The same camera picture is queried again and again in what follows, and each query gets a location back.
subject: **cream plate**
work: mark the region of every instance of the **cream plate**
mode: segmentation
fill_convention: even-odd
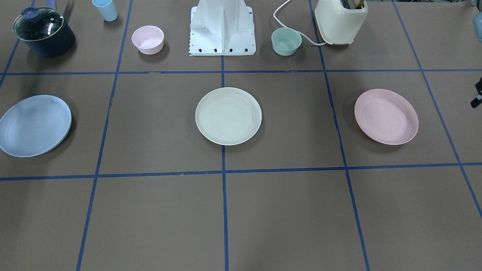
[[[386,89],[364,92],[355,103],[355,118],[371,139],[388,145],[407,143],[418,131],[418,117],[402,96]]]
[[[55,148],[72,123],[68,105],[55,96],[38,95],[11,107],[0,119],[0,148],[17,157],[31,157]]]
[[[253,137],[261,125],[256,99],[234,87],[206,94],[196,108],[196,125],[207,139],[220,145],[237,145]]]

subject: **lid knob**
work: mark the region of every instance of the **lid knob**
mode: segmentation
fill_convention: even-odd
[[[28,7],[21,12],[24,19],[29,22],[36,23],[40,20],[40,11],[36,7]]]

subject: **grid line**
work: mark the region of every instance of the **grid line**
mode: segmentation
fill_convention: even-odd
[[[318,31],[317,31],[317,26],[316,26],[316,21],[314,17],[314,12],[312,8],[312,3],[311,0],[309,1],[310,5],[310,10],[311,10],[311,16],[313,20],[313,26],[315,29],[315,35],[317,42],[319,42],[319,37],[318,37]],[[320,58],[321,58],[321,64],[322,64],[322,69],[317,69],[317,70],[233,70],[233,71],[225,71],[224,70],[224,57],[221,56],[221,70],[212,70],[212,71],[119,71],[120,69],[120,64],[121,64],[121,58],[122,58],[122,51],[126,39],[126,34],[127,34],[127,29],[128,29],[128,24],[129,24],[129,18],[131,14],[131,8],[133,5],[133,0],[130,0],[130,6],[129,6],[129,11],[127,14],[127,20],[126,20],[126,25],[124,29],[124,36],[122,39],[122,44],[120,48],[120,54],[119,54],[119,59],[118,59],[118,65],[116,71],[105,71],[105,72],[31,72],[31,73],[9,73],[8,69],[10,67],[10,64],[13,60],[14,54],[16,52],[16,49],[18,47],[18,44],[20,40],[17,39],[16,44],[12,50],[12,53],[10,55],[9,61],[7,63],[7,66],[4,70],[3,73],[0,73],[1,79],[0,79],[0,87],[2,86],[2,83],[5,79],[6,76],[26,76],[26,75],[101,75],[101,74],[110,74],[110,75],[115,75],[113,86],[112,86],[112,91],[111,91],[111,96],[110,96],[110,101],[109,101],[109,106],[107,110],[107,115],[106,115],[106,122],[105,122],[105,127],[104,127],[104,133],[101,141],[101,147],[99,150],[99,158],[98,158],[98,163],[96,166],[95,174],[94,175],[68,175],[68,176],[26,176],[26,177],[0,177],[0,181],[21,181],[21,180],[36,180],[36,179],[75,179],[75,178],[94,178],[93,181],[93,186],[91,190],[91,196],[90,196],[90,201],[89,201],[89,208],[87,212],[87,217],[85,221],[85,227],[84,227],[84,233],[82,236],[82,243],[81,243],[81,248],[79,252],[79,260],[77,263],[77,271],[80,271],[80,266],[81,266],[81,260],[82,260],[82,255],[83,255],[83,249],[85,246],[85,239],[87,236],[87,231],[88,231],[88,225],[89,225],[89,220],[90,220],[90,214],[93,206],[93,201],[94,201],[94,195],[95,195],[95,189],[96,189],[96,183],[98,178],[118,178],[118,177],[142,177],[142,176],[178,176],[178,175],[202,175],[202,174],[221,174],[223,178],[223,210],[224,210],[224,234],[225,234],[225,270],[229,270],[229,264],[228,264],[228,214],[227,214],[227,188],[226,188],[226,174],[243,174],[243,173],[269,173],[269,172],[303,172],[303,171],[328,171],[328,170],[345,170],[346,172],[346,178],[348,182],[348,187],[350,191],[350,196],[352,200],[352,205],[354,209],[354,214],[357,222],[357,227],[359,231],[359,236],[362,244],[362,249],[363,249],[363,256],[365,259],[365,264],[366,268],[369,271],[370,266],[368,262],[368,256],[366,254],[366,249],[364,245],[364,240],[363,240],[363,235],[362,235],[362,229],[360,226],[360,221],[358,218],[358,211],[356,207],[356,202],[354,198],[354,192],[351,186],[351,181],[350,181],[350,176],[349,176],[349,170],[360,170],[360,169],[387,169],[387,168],[425,168],[425,167],[453,167],[453,166],[459,166],[462,174],[465,178],[465,181],[467,183],[467,186],[471,192],[471,195],[473,197],[473,200],[478,208],[479,214],[482,217],[482,211],[479,206],[479,203],[475,197],[475,194],[473,192],[473,189],[470,185],[469,179],[465,173],[464,166],[481,166],[482,162],[472,162],[472,163],[462,163],[457,151],[455,149],[455,145],[452,142],[452,139],[450,137],[450,134],[448,132],[448,129],[445,125],[445,122],[443,120],[442,114],[437,106],[435,97],[433,96],[432,90],[430,88],[430,85],[428,83],[428,80],[424,74],[425,71],[427,72],[478,72],[482,71],[482,69],[423,69],[419,59],[416,55],[415,49],[413,47],[413,44],[410,40],[410,37],[408,35],[407,30],[405,29],[405,26],[403,24],[402,18],[398,12],[398,9],[396,7],[396,4],[393,3],[393,6],[397,12],[397,15],[399,17],[400,23],[402,24],[403,30],[405,31],[405,35],[410,43],[410,46],[412,47],[412,51],[415,55],[415,58],[417,60],[417,63],[419,65],[419,69],[341,69],[341,70],[336,70],[336,69],[326,69],[323,55],[321,48],[319,47],[319,52],[320,52]],[[225,74],[226,73],[301,73],[301,72],[308,72],[308,73],[323,73],[325,76],[325,82],[327,86],[327,91],[328,91],[328,96],[330,98],[330,104],[333,109],[333,114],[334,114],[334,122],[335,126],[338,132],[338,138],[340,142],[340,151],[341,155],[343,158],[343,167],[318,167],[318,168],[280,168],[280,169],[243,169],[243,170],[226,170],[226,152],[225,152],[225,146],[222,146],[222,170],[216,170],[216,171],[191,171],[191,172],[159,172],[159,173],[133,173],[133,174],[99,174],[100,170],[100,164],[102,160],[102,153],[103,153],[103,148],[104,148],[104,143],[106,139],[106,134],[107,134],[107,127],[108,127],[108,119],[109,119],[109,113],[110,113],[110,108],[112,105],[112,99],[115,93],[116,89],[116,84],[117,84],[117,78],[119,74],[149,74],[149,73],[165,73],[165,74],[193,74],[193,73],[220,73],[221,74],[221,84],[222,87],[225,86]],[[344,149],[343,149],[343,144],[342,144],[342,138],[341,138],[341,133],[339,131],[338,127],[338,122],[336,118],[336,113],[335,113],[335,107],[333,104],[333,99],[331,95],[331,90],[330,90],[330,85],[328,81],[328,76],[327,73],[330,72],[422,72],[422,75],[424,77],[424,80],[426,82],[428,91],[430,92],[432,101],[436,107],[437,113],[439,114],[440,120],[443,124],[443,127],[445,129],[445,132],[447,134],[447,137],[450,141],[450,144],[452,146],[452,149],[454,151],[454,154],[457,158],[457,163],[440,163],[440,164],[409,164],[409,165],[375,165],[375,166],[348,166],[346,157],[344,154]]]
[[[311,0],[308,0],[308,3],[309,3],[310,11],[311,11],[311,19],[312,19],[312,22],[313,22],[313,27],[314,27],[314,30],[315,30],[316,42],[320,43],[320,39],[318,38],[318,30],[317,30],[316,23],[315,23],[315,15],[314,15],[314,12],[313,12],[313,6],[311,4]],[[357,224],[358,236],[360,238],[360,244],[362,246],[361,250],[363,252],[363,259],[365,260],[366,270],[370,271],[370,263],[368,261],[368,255],[366,253],[365,241],[364,241],[363,232],[362,232],[362,226],[360,224],[360,218],[358,216],[357,204],[356,204],[356,201],[355,201],[355,195],[353,193],[353,187],[351,185],[351,180],[350,180],[350,172],[348,170],[347,159],[346,159],[346,156],[345,156],[345,151],[343,149],[343,140],[341,139],[340,128],[338,126],[338,120],[336,118],[335,105],[333,104],[333,97],[332,97],[332,94],[331,94],[330,82],[328,81],[328,74],[326,72],[326,66],[325,66],[325,61],[324,61],[324,58],[323,58],[323,52],[322,52],[320,46],[318,46],[318,51],[320,52],[321,65],[323,67],[323,71],[324,71],[323,75],[325,77],[325,82],[326,82],[326,89],[328,91],[328,97],[330,98],[330,105],[331,105],[332,110],[333,110],[333,121],[335,122],[336,131],[338,133],[338,139],[340,141],[341,157],[343,158],[343,166],[345,168],[345,174],[346,174],[346,177],[347,177],[347,183],[348,183],[348,189],[349,189],[349,192],[350,192],[351,204],[353,206],[353,213],[355,215],[355,221],[356,221],[356,224]]]
[[[35,5],[35,0],[32,0],[32,4],[30,6],[33,7],[34,5]],[[15,42],[15,46],[12,49],[12,53],[10,54],[10,58],[8,59],[7,66],[5,67],[5,70],[4,70],[4,72],[3,72],[3,74],[0,78],[0,87],[3,84],[3,80],[5,80],[5,77],[8,75],[8,69],[10,68],[10,64],[12,64],[13,56],[15,55],[15,52],[17,51],[17,47],[18,47],[19,43],[20,43],[20,40],[17,39],[17,41]]]
[[[122,51],[124,50],[125,38],[127,36],[127,29],[128,29],[128,26],[129,26],[129,19],[130,19],[130,16],[131,16],[132,3],[133,3],[133,0],[130,0],[129,1],[129,10],[127,12],[127,18],[126,18],[125,27],[124,27],[124,35],[122,37],[122,43],[120,45],[120,51],[119,51],[119,58],[117,60],[116,74],[115,74],[115,77],[114,77],[114,82],[112,84],[112,91],[110,93],[109,106],[107,108],[107,116],[106,116],[106,122],[105,122],[105,125],[104,125],[104,132],[102,134],[102,141],[100,143],[99,159],[97,161],[97,167],[95,169],[95,176],[94,176],[94,181],[93,181],[93,184],[92,184],[92,191],[91,191],[91,196],[90,196],[90,200],[89,200],[89,207],[87,209],[87,216],[86,216],[86,219],[85,219],[84,232],[83,232],[83,235],[82,235],[82,242],[80,244],[79,258],[77,260],[76,271],[80,271],[80,267],[81,267],[81,264],[82,264],[82,257],[83,257],[83,252],[84,252],[84,248],[85,248],[85,241],[87,239],[87,231],[89,229],[90,216],[91,216],[92,207],[93,207],[93,204],[94,204],[95,189],[97,187],[97,180],[98,180],[98,176],[99,176],[100,164],[102,162],[102,154],[103,154],[103,151],[104,151],[104,144],[105,144],[106,136],[107,136],[107,128],[108,128],[108,125],[109,125],[110,109],[112,107],[112,100],[114,98],[114,94],[115,94],[115,91],[116,91],[117,78],[119,77],[119,69],[121,67],[121,61],[122,61]]]
[[[425,76],[425,72],[424,70],[422,69],[422,64],[420,63],[420,60],[418,59],[418,55],[415,51],[415,47],[412,43],[412,40],[410,39],[410,36],[408,35],[408,31],[407,29],[405,28],[405,24],[403,23],[403,20],[402,20],[402,16],[400,15],[400,12],[398,11],[398,8],[397,8],[397,5],[395,4],[395,2],[392,2],[393,4],[393,7],[395,8],[395,12],[397,13],[397,16],[400,20],[400,23],[402,24],[402,28],[403,28],[403,31],[405,32],[405,35],[407,37],[407,40],[410,44],[410,47],[412,48],[412,52],[414,53],[414,56],[415,56],[415,59],[418,63],[418,66],[420,67],[420,72],[422,73],[422,76],[425,80],[425,84],[427,85],[427,89],[428,89],[428,92],[430,93],[430,97],[432,98],[432,101],[433,101],[433,104],[435,106],[435,109],[437,110],[437,114],[439,115],[439,118],[440,118],[440,121],[442,122],[442,126],[445,130],[445,134],[447,135],[447,138],[450,142],[450,146],[452,146],[452,150],[454,151],[454,155],[455,155],[455,158],[457,159],[457,163],[458,165],[460,166],[460,170],[462,171],[462,175],[464,176],[464,179],[465,179],[465,182],[467,184],[467,187],[470,191],[470,194],[472,195],[472,199],[474,200],[474,203],[475,203],[475,206],[479,212],[479,216],[482,218],[482,209],[479,205],[479,202],[477,201],[477,197],[475,196],[475,193],[474,193],[474,190],[472,189],[472,186],[470,184],[470,181],[469,181],[469,178],[467,177],[467,174],[465,172],[465,169],[464,169],[464,166],[462,165],[462,162],[460,160],[460,157],[457,153],[457,150],[455,149],[455,145],[454,145],[454,142],[452,141],[452,137],[450,136],[450,133],[448,131],[448,128],[447,126],[445,125],[445,121],[443,120],[443,116],[442,116],[442,113],[440,112],[440,109],[439,109],[439,106],[437,104],[437,101],[435,100],[435,96],[433,95],[433,92],[432,92],[432,89],[430,87],[430,84],[428,83],[428,80],[427,80],[427,77]]]
[[[463,166],[482,166],[482,162],[461,163]],[[459,163],[439,164],[393,164],[393,165],[367,165],[347,166],[348,170],[360,169],[392,169],[392,168],[431,168],[431,167],[454,167]],[[259,168],[259,169],[230,169],[226,174],[242,173],[273,173],[273,172],[305,172],[305,171],[338,171],[345,170],[345,167],[308,167],[308,168]],[[144,173],[113,173],[98,174],[97,178],[126,178],[126,177],[149,177],[149,176],[180,176],[180,175],[216,175],[222,174],[222,170],[207,171],[175,171],[175,172],[144,172]],[[52,175],[52,176],[21,176],[21,177],[0,177],[0,181],[25,181],[25,180],[56,180],[56,179],[87,179],[96,175]]]
[[[324,73],[324,72],[479,72],[482,69],[294,69],[294,70],[144,70],[144,71],[69,71],[69,72],[4,72],[2,76],[26,75],[102,75],[102,74],[199,74],[199,73]]]

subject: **plate rim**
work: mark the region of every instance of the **plate rim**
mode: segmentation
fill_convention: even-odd
[[[9,112],[11,110],[13,110],[14,107],[16,106],[19,106],[19,104],[21,103],[25,103],[26,100],[35,100],[35,99],[45,99],[46,97],[49,97],[49,98],[53,98],[54,100],[56,100],[57,102],[60,102],[62,105],[65,105],[65,108],[67,108],[66,110],[66,113],[68,113],[68,115],[66,115],[66,118],[68,118],[68,127],[66,128],[65,132],[64,132],[64,135],[62,136],[62,138],[60,138],[52,147],[49,146],[49,148],[47,150],[44,150],[40,153],[35,153],[35,154],[31,154],[31,155],[17,155],[17,154],[13,154],[13,153],[10,153],[8,151],[6,151],[4,149],[4,147],[2,146],[2,144],[0,143],[0,149],[2,149],[2,151],[4,151],[5,153],[9,154],[9,155],[12,155],[12,156],[15,156],[15,157],[20,157],[20,158],[27,158],[27,157],[34,157],[34,156],[39,156],[39,155],[42,155],[44,153],[47,153],[51,150],[53,150],[55,147],[57,147],[62,141],[64,141],[65,137],[67,136],[68,132],[70,131],[70,128],[72,126],[72,112],[70,110],[70,107],[68,106],[68,104],[62,100],[61,98],[59,97],[56,97],[56,96],[53,96],[53,95],[34,95],[34,96],[30,96],[28,98],[25,98],[19,102],[17,102],[16,104],[14,104],[13,106],[11,106],[5,113],[4,115],[0,118],[0,125],[1,125],[1,121],[3,120],[3,118],[9,114]]]
[[[198,117],[200,115],[199,113],[199,108],[200,108],[200,105],[201,105],[201,102],[203,101],[204,98],[210,96],[210,95],[213,95],[213,93],[217,93],[217,92],[220,92],[220,91],[232,91],[232,90],[236,90],[237,92],[238,91],[241,91],[241,93],[243,95],[245,95],[246,97],[248,97],[250,100],[254,101],[254,105],[256,107],[256,111],[259,112],[259,124],[257,125],[257,128],[256,128],[256,131],[251,135],[249,136],[247,139],[241,141],[241,142],[237,142],[237,143],[229,143],[229,144],[225,144],[225,143],[222,143],[222,142],[217,142],[218,140],[213,140],[211,138],[209,138],[208,136],[206,136],[206,134],[203,132],[203,130],[201,129],[200,127],[200,124],[198,123]],[[201,100],[199,100],[199,103],[198,105],[196,106],[196,111],[195,111],[195,114],[194,114],[194,119],[196,121],[196,126],[198,127],[198,130],[201,132],[201,134],[206,138],[208,139],[209,141],[213,142],[213,143],[216,143],[216,144],[219,144],[219,145],[222,145],[222,146],[234,146],[234,145],[239,145],[241,143],[244,143],[246,141],[248,141],[249,139],[251,139],[254,135],[256,135],[256,133],[259,131],[259,128],[261,127],[261,123],[263,122],[263,111],[261,110],[261,106],[259,105],[259,102],[256,100],[256,98],[253,97],[253,95],[251,95],[249,92],[243,90],[243,89],[240,89],[240,88],[236,88],[236,87],[220,87],[220,88],[217,88],[217,89],[214,89],[214,90],[211,90],[210,92],[206,93],[202,98]]]
[[[406,104],[408,106],[408,109],[410,111],[412,111],[416,117],[416,129],[415,129],[415,132],[414,134],[408,139],[408,140],[405,140],[401,143],[389,143],[389,142],[386,142],[386,141],[383,141],[379,138],[377,138],[376,136],[373,136],[371,135],[369,132],[367,132],[362,125],[360,125],[360,122],[359,121],[359,114],[357,114],[357,108],[360,106],[360,103],[359,103],[359,100],[362,96],[366,96],[366,95],[369,95],[371,92],[375,92],[375,91],[382,91],[382,92],[385,92],[389,95],[393,95],[393,96],[396,96],[396,97],[399,97],[402,99],[402,101],[404,101],[404,104]],[[357,125],[358,127],[362,130],[363,133],[365,133],[369,138],[373,139],[374,141],[376,142],[379,142],[379,143],[382,143],[382,144],[385,144],[385,145],[392,145],[392,146],[396,146],[396,145],[402,145],[402,144],[405,144],[409,141],[411,141],[418,133],[418,129],[419,129],[419,119],[418,119],[418,114],[415,110],[415,108],[413,107],[413,105],[407,100],[405,99],[405,97],[403,97],[402,95],[394,92],[394,91],[391,91],[391,90],[388,90],[388,89],[383,89],[383,88],[374,88],[374,89],[370,89],[370,90],[367,90],[365,92],[363,92],[360,96],[358,96],[356,102],[355,102],[355,107],[354,107],[354,115],[355,115],[355,120],[357,122]]]

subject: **white cable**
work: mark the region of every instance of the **white cable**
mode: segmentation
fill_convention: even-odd
[[[277,17],[276,17],[276,12],[278,12],[282,7],[284,7],[287,3],[289,3],[291,0],[287,0],[285,3],[283,3],[283,5],[279,6],[274,12],[273,12],[273,17],[274,19],[278,22],[278,24],[280,24],[281,26],[283,27],[286,27],[286,28],[289,28],[287,26],[285,26]],[[325,45],[326,42],[323,42],[323,43],[316,43],[314,41],[312,41],[310,38],[308,38],[307,35],[301,33],[300,31],[296,30],[298,33],[300,33],[301,36],[305,37],[309,42],[311,42],[313,45],[316,45],[316,46],[322,46],[322,45]]]

